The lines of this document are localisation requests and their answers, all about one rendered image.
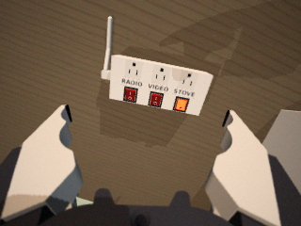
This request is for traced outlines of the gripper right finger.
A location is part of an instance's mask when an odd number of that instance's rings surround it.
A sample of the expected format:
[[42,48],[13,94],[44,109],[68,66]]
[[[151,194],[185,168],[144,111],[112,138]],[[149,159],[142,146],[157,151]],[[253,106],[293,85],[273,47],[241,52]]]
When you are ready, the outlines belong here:
[[301,194],[277,158],[269,154],[233,110],[208,175],[210,212],[233,226],[301,226]]

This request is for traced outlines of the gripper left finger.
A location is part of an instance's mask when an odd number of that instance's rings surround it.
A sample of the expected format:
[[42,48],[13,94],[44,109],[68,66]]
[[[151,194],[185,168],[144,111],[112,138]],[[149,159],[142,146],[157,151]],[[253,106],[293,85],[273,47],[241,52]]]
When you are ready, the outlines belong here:
[[77,206],[83,178],[69,150],[71,121],[60,106],[0,164],[0,226],[39,226]]

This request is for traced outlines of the white power strip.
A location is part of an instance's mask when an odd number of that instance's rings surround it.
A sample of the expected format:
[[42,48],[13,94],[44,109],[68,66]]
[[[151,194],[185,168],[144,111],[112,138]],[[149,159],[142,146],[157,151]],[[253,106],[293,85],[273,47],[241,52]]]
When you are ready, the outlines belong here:
[[109,99],[199,115],[213,75],[129,56],[111,57],[113,18],[107,21],[102,79],[110,80]]

